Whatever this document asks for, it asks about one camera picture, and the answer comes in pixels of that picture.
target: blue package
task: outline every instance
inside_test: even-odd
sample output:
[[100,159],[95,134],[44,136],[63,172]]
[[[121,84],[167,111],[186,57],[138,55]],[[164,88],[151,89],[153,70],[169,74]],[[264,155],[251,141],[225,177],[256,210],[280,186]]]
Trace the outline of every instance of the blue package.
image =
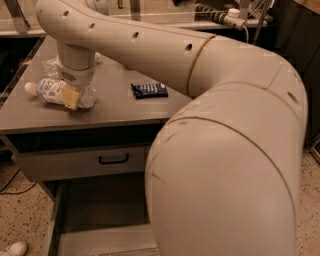
[[138,84],[131,83],[133,95],[136,99],[168,97],[167,87],[162,83]]

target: floor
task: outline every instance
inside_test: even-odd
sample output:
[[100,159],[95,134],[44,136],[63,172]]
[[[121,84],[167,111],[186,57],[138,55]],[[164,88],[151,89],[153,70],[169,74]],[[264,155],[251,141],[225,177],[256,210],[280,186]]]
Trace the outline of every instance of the floor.
[[[18,168],[0,160],[0,189]],[[1,193],[19,193],[34,184],[21,171]],[[320,166],[305,152],[302,163],[301,202],[297,234],[297,256],[318,256],[320,251]],[[23,194],[0,195],[0,248],[17,240],[29,245],[27,256],[42,256],[53,202],[37,184]]]

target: cable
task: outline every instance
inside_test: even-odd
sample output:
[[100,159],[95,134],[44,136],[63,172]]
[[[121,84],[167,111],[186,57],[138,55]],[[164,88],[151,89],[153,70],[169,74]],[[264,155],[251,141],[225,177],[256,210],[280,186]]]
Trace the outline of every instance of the cable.
[[5,193],[0,193],[0,195],[21,195],[21,194],[26,193],[29,190],[31,190],[35,185],[37,185],[37,182],[33,183],[30,188],[28,188],[28,189],[26,189],[24,191],[15,192],[15,193],[5,192]]
[[20,195],[20,194],[23,194],[23,193],[26,193],[28,192],[29,190],[31,190],[37,183],[33,183],[31,185],[31,187],[29,187],[28,189],[24,190],[24,191],[20,191],[20,192],[4,192],[4,193],[1,193],[2,191],[4,191],[11,183],[12,181],[14,180],[14,178],[18,175],[18,173],[20,172],[20,169],[18,169],[18,171],[16,171],[16,173],[12,176],[12,178],[8,181],[8,183],[6,185],[3,186],[3,188],[0,189],[0,195]]
[[20,172],[20,169],[18,169],[18,171],[16,171],[16,173],[12,176],[12,178],[9,180],[9,182],[3,186],[3,188],[0,189],[0,193],[2,191],[4,191],[9,185],[10,183],[13,181],[13,179],[18,175],[18,173]]
[[249,31],[248,31],[246,26],[243,26],[243,29],[244,29],[244,31],[246,31],[246,41],[247,41],[247,44],[248,44],[249,43]]

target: black cable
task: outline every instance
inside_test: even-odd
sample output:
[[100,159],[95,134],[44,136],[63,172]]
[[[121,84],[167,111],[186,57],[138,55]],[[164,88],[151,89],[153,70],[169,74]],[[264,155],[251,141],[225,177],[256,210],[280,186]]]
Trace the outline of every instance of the black cable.
[[2,191],[4,191],[10,185],[10,183],[13,181],[13,179],[18,175],[19,171],[20,171],[20,169],[18,169],[18,171],[16,171],[16,173],[12,176],[12,178],[9,180],[9,182],[6,185],[4,185],[3,188],[0,189],[0,193]]
[[0,195],[20,195],[20,194],[23,194],[23,193],[26,193],[28,192],[29,190],[31,190],[37,183],[35,182],[34,184],[32,184],[32,186],[24,191],[20,191],[20,192],[4,192],[4,193],[1,193],[2,191],[4,191],[10,184],[11,182],[14,180],[14,178],[18,175],[18,173],[20,172],[20,169],[18,171],[16,171],[16,173],[12,176],[12,178],[9,180],[9,182],[3,186],[3,188],[0,189]]
[[37,185],[37,182],[33,183],[33,185],[30,188],[28,188],[28,189],[26,189],[24,191],[15,192],[15,193],[5,192],[5,193],[0,193],[0,195],[21,195],[21,194],[26,193],[29,190],[31,190],[35,185]]

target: shoe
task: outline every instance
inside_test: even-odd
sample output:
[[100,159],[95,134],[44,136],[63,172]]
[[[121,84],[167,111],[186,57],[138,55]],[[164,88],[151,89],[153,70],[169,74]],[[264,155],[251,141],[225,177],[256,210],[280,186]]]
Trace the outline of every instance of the shoe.
[[27,250],[27,244],[23,241],[19,241],[0,251],[0,256],[24,256],[26,255]]

